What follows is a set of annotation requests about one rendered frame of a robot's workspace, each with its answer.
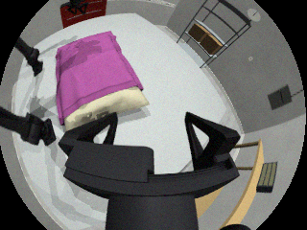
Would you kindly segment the magenta pillowcase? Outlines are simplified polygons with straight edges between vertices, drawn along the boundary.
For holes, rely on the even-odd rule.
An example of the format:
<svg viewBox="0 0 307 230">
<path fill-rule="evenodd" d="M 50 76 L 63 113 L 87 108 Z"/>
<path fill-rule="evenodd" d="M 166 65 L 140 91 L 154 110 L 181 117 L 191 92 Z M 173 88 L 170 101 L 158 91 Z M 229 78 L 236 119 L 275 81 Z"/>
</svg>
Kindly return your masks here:
<svg viewBox="0 0 307 230">
<path fill-rule="evenodd" d="M 138 85 L 143 85 L 122 54 L 116 35 L 111 31 L 77 39 L 58 48 L 57 107 L 59 122 L 82 104 Z"/>
</svg>

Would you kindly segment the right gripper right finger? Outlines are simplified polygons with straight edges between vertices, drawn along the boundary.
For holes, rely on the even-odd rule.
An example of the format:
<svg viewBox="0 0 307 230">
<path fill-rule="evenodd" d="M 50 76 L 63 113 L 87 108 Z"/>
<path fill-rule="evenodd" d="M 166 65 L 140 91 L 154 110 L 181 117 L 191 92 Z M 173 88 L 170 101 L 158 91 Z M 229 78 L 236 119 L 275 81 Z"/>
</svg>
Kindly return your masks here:
<svg viewBox="0 0 307 230">
<path fill-rule="evenodd" d="M 220 124 L 200 118 L 200 116 L 192 114 L 192 112 L 185 112 L 184 123 L 185 129 L 187 129 L 189 149 L 191 149 L 192 154 L 193 172 L 203 169 L 212 160 L 212 157 L 230 153 L 241 139 L 241 135 L 238 134 L 237 130 L 230 129 L 227 126 L 220 126 Z M 193 127 L 198 127 L 199 130 L 208 135 L 210 141 L 208 141 L 204 149 Z M 203 150 L 204 153 L 202 153 Z"/>
</svg>

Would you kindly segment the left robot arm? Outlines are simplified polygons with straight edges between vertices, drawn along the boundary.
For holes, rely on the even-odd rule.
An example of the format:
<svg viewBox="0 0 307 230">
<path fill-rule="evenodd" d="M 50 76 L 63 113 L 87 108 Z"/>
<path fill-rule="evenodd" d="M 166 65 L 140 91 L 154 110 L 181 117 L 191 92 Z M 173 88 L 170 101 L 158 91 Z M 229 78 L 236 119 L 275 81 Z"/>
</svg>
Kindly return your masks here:
<svg viewBox="0 0 307 230">
<path fill-rule="evenodd" d="M 34 47 L 28 46 L 27 43 L 24 42 L 23 39 L 20 37 L 18 38 L 18 41 L 15 42 L 14 47 L 24 55 L 24 58 L 26 58 L 28 65 L 31 65 L 32 68 L 34 68 L 32 69 L 34 70 L 34 76 L 37 76 L 38 73 L 42 72 L 43 62 L 39 64 L 39 61 L 37 60 L 39 55 L 38 49 L 34 49 Z M 32 50 L 32 53 L 30 53 L 30 50 Z"/>
</svg>

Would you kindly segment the cream pillow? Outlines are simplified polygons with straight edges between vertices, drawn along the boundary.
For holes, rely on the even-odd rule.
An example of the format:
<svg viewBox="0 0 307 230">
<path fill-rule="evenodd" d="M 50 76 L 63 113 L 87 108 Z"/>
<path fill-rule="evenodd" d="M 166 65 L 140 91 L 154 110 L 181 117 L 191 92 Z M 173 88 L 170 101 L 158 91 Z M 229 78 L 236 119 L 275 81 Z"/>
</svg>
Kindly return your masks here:
<svg viewBox="0 0 307 230">
<path fill-rule="evenodd" d="M 91 103 L 82 104 L 80 108 L 66 116 L 64 119 L 65 131 L 83 126 L 83 124 L 93 122 L 93 120 L 104 118 L 111 112 L 116 112 L 116 115 L 118 115 L 120 112 L 134 110 L 135 108 L 147 106 L 147 104 L 150 103 L 141 92 L 141 89 L 138 88 L 138 85 L 122 89 L 122 91 L 108 93 L 108 95 L 93 100 Z"/>
</svg>

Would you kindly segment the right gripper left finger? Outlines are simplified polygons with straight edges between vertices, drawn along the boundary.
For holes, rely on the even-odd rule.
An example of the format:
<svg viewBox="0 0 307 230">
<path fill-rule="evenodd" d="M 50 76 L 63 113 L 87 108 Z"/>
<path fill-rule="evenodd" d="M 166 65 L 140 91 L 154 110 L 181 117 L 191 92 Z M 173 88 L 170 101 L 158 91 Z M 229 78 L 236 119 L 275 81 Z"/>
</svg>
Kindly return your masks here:
<svg viewBox="0 0 307 230">
<path fill-rule="evenodd" d="M 114 145 L 116 127 L 118 127 L 118 115 L 116 115 L 116 112 L 111 112 L 111 114 L 104 116 L 104 118 L 93 120 L 93 122 L 83 124 L 83 126 L 77 126 L 74 127 L 74 129 L 65 131 L 65 134 L 62 135 L 62 137 L 77 139 L 77 141 L 82 142 L 95 143 L 93 142 L 95 135 L 99 134 L 100 131 L 104 130 L 107 126 L 110 127 L 108 128 L 103 145 L 106 145 L 106 143 Z"/>
</svg>

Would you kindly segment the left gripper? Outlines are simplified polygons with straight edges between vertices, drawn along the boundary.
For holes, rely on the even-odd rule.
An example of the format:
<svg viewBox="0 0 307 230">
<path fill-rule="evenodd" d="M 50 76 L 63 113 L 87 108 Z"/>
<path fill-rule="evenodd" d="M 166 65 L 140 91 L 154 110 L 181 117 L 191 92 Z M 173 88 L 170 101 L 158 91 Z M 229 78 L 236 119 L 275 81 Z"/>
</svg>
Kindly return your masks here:
<svg viewBox="0 0 307 230">
<path fill-rule="evenodd" d="M 70 1 L 70 4 L 68 5 L 68 11 L 69 12 L 72 12 L 74 15 L 77 14 L 77 12 L 73 12 L 73 8 L 74 9 L 78 9 L 78 11 L 80 11 L 83 15 L 85 15 L 85 9 L 87 9 L 87 5 L 88 3 L 83 3 L 81 4 L 82 1 L 85 1 L 85 0 L 81 0 L 81 1 L 78 1 L 78 0 L 69 0 Z M 85 7 L 84 7 L 85 5 Z M 84 11 L 82 11 L 82 8 L 84 7 Z"/>
</svg>

